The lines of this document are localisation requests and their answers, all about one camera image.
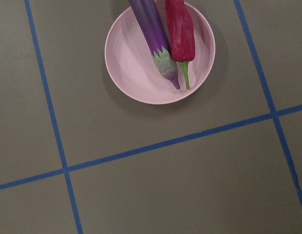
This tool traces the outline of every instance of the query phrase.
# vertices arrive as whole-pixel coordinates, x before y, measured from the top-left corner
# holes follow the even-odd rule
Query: bowl rim
[[[109,41],[109,37],[110,37],[110,34],[112,32],[112,30],[114,29],[114,26],[120,21],[120,19],[128,12],[132,9],[132,7],[128,7],[127,9],[125,9],[117,18],[116,20],[113,22],[112,26],[110,27],[109,29],[109,32],[107,34],[107,37],[106,37],[106,41],[105,41],[105,46],[104,46],[104,59],[105,59],[105,64],[106,64],[106,68],[108,70],[108,73],[109,73],[109,76],[110,78],[112,79],[112,81],[114,82],[114,84],[118,87],[119,90],[121,90],[125,95],[129,96],[130,98],[136,100],[136,101],[139,101],[139,102],[142,102],[142,103],[145,103],[145,104],[152,104],[152,105],[163,105],[163,104],[170,104],[170,103],[174,103],[174,102],[178,102],[182,99],[185,99],[187,98],[188,96],[190,96],[191,94],[193,94],[198,88],[200,88],[202,86],[202,84],[204,83],[204,81],[207,79],[207,77],[209,76],[211,70],[212,70],[212,67],[214,65],[214,61],[215,61],[215,55],[216,55],[216,43],[215,43],[215,36],[214,36],[214,33],[213,33],[213,30],[208,22],[208,20],[205,18],[205,16],[198,10],[196,9],[194,6],[192,6],[191,4],[185,2],[185,5],[192,8],[196,14],[199,15],[199,17],[201,17],[203,19],[203,21],[206,23],[206,26],[207,26],[207,30],[209,31],[210,35],[211,35],[211,39],[212,39],[212,49],[213,49],[213,54],[212,54],[212,59],[211,59],[211,63],[210,63],[210,66],[208,68],[208,71],[205,75],[205,77],[198,83],[198,85],[196,86],[196,88],[193,88],[191,90],[189,90],[187,93],[185,93],[184,95],[180,96],[180,97],[177,97],[177,98],[174,98],[170,101],[156,101],[156,102],[151,102],[151,101],[145,101],[145,100],[141,100],[139,98],[136,98],[136,97],[133,97],[133,95],[129,94],[126,90],[124,90],[122,87],[120,87],[118,85],[118,82],[113,78],[113,76],[111,75],[111,71],[109,69],[109,65],[108,65],[108,62],[107,62],[107,44],[108,44],[108,41]]]

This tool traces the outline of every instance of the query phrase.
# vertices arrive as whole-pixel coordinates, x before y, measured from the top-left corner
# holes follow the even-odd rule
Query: red pepper
[[[165,0],[166,20],[170,32],[173,60],[180,62],[189,89],[188,64],[195,57],[193,21],[184,0]]]

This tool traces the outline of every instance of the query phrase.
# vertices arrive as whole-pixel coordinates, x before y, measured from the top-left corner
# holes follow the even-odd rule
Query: blue line
[[[257,54],[255,44],[253,42],[252,35],[250,33],[250,30],[249,30],[245,15],[243,13],[240,1],[239,0],[234,0],[234,4],[235,4],[235,7],[236,7],[238,16],[240,18],[240,21],[241,21],[241,24],[242,24],[242,27],[243,27],[243,31],[244,31],[244,34],[245,34],[250,52],[252,54],[252,57],[253,57],[253,60],[254,60],[254,63],[255,63],[256,69],[257,69],[257,73],[258,73],[260,82],[262,84],[264,95],[266,97],[269,109],[271,111],[272,119],[273,119],[275,128],[277,130],[279,140],[280,140],[280,143],[282,145],[283,152],[285,154],[285,158],[286,158],[289,170],[290,170],[291,175],[292,175],[293,182],[295,184],[295,188],[296,188],[296,192],[297,192],[299,201],[300,201],[301,206],[302,206],[302,190],[301,190],[301,188],[299,186],[299,183],[298,183],[298,178],[297,178],[297,174],[295,172],[295,167],[294,167],[294,164],[293,164],[291,152],[288,148],[288,145],[287,145],[287,142],[286,142],[283,130],[282,130],[282,126],[281,126],[281,123],[280,123],[280,120],[279,120],[279,117],[278,117],[278,113],[277,113],[277,110],[276,110],[275,105],[273,103],[273,99],[272,99],[272,96],[271,96],[271,93],[270,93],[270,90],[269,90],[269,87],[268,87],[268,84],[267,84],[267,81],[266,81],[266,78],[265,78],[265,75],[264,75],[264,71],[263,71],[262,65],[260,63],[258,54]]]
[[[55,111],[54,111],[54,107],[53,107],[53,103],[52,103],[52,99],[51,99],[51,95],[50,95],[50,91],[49,91],[49,87],[48,87],[43,59],[42,59],[40,48],[39,48],[38,37],[37,37],[35,26],[34,26],[31,6],[29,3],[29,0],[24,0],[24,3],[25,3],[26,12],[28,15],[32,39],[33,39],[33,43],[34,43],[35,53],[36,53],[37,60],[38,60],[38,67],[39,67],[40,76],[41,76],[43,87],[44,87],[48,110],[49,110],[52,126],[54,129],[54,133],[55,133],[55,138],[56,138],[56,142],[57,142],[57,146],[58,146],[58,151],[59,151],[59,155],[60,155],[62,168],[64,170],[64,176],[65,176],[67,189],[68,189],[68,193],[69,193],[69,197],[70,197],[70,202],[71,202],[71,206],[72,206],[72,210],[73,210],[73,214],[74,214],[74,218],[75,218],[76,228],[78,230],[78,233],[82,234],[83,230],[82,230],[82,226],[81,226],[81,222],[80,222],[80,218],[79,218],[79,214],[78,214],[78,210],[77,210],[77,204],[76,204],[76,200],[75,200],[75,196],[74,196],[74,192],[73,192],[73,188],[72,188],[70,175],[69,175],[69,172],[66,170],[68,165],[67,165],[67,161],[65,158],[63,145],[62,145],[62,141],[61,141],[61,137],[60,137],[60,132],[59,132],[59,128],[58,128],[58,124],[57,124],[57,120],[56,120],[56,115],[55,115]]]
[[[50,178],[50,177],[53,177],[53,176],[58,176],[62,173],[63,173],[63,170],[59,169],[59,170],[56,170],[56,171],[47,172],[47,173],[43,173],[43,174],[40,174],[40,175],[35,175],[35,176],[28,177],[28,178],[16,180],[16,181],[13,181],[13,182],[1,184],[0,185],[0,190],[8,189],[8,188],[15,187],[15,186],[22,185],[22,184],[27,184],[27,183],[37,181],[37,180],[41,180],[41,179],[45,179],[45,178]]]
[[[278,111],[278,116],[285,116],[285,115],[292,114],[292,113],[295,113],[295,112],[298,112],[298,111],[302,111],[302,105],[293,106],[291,108]]]
[[[71,171],[76,171],[76,170],[92,167],[92,166],[95,166],[95,165],[99,165],[99,164],[103,164],[103,163],[106,163],[106,162],[115,161],[117,159],[121,159],[121,158],[129,157],[129,156],[145,153],[145,152],[148,152],[148,151],[160,149],[160,148],[167,147],[167,146],[174,145],[174,144],[178,144],[178,143],[181,143],[181,142],[186,142],[186,141],[189,141],[189,140],[194,140],[194,139],[197,139],[197,138],[206,137],[206,136],[213,135],[213,134],[216,134],[216,133],[220,133],[220,132],[228,131],[228,130],[231,130],[231,129],[239,128],[239,127],[242,127],[242,126],[258,123],[258,122],[268,120],[268,119],[271,119],[270,114],[263,115],[263,116],[258,116],[258,117],[254,117],[254,118],[250,118],[250,119],[246,119],[246,120],[242,120],[242,121],[231,123],[231,124],[224,125],[224,126],[221,126],[221,127],[205,130],[205,131],[200,132],[200,133],[194,133],[194,134],[191,134],[191,135],[182,136],[182,137],[178,137],[178,138],[175,138],[175,139],[171,139],[171,140],[163,141],[163,142],[160,142],[160,143],[156,143],[156,144],[153,144],[153,145],[149,145],[149,146],[141,147],[141,148],[138,148],[138,149],[126,151],[126,152],[119,153],[119,154],[116,154],[116,155],[112,155],[112,156],[108,156],[108,157],[99,158],[99,159],[96,159],[96,160],[80,163],[78,165],[74,165],[74,166],[69,167],[68,170],[71,172]]]

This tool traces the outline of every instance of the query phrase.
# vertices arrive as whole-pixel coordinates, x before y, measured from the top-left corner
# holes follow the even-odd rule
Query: pink bowl
[[[167,31],[164,1],[157,2]],[[186,89],[180,67],[180,90],[161,76],[131,8],[112,25],[105,44],[105,62],[113,82],[129,97],[148,104],[168,104],[196,91],[209,75],[215,59],[215,38],[205,17],[186,3],[194,23],[195,59],[189,63],[190,89]]]

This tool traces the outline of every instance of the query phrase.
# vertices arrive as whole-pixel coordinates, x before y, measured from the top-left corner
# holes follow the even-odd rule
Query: pepper stem
[[[185,82],[186,82],[186,89],[189,89],[190,86],[189,86],[189,76],[188,76],[188,65],[189,65],[189,62],[185,61],[185,62],[180,62],[180,67],[182,69],[182,72],[184,74],[184,77],[185,77]]]

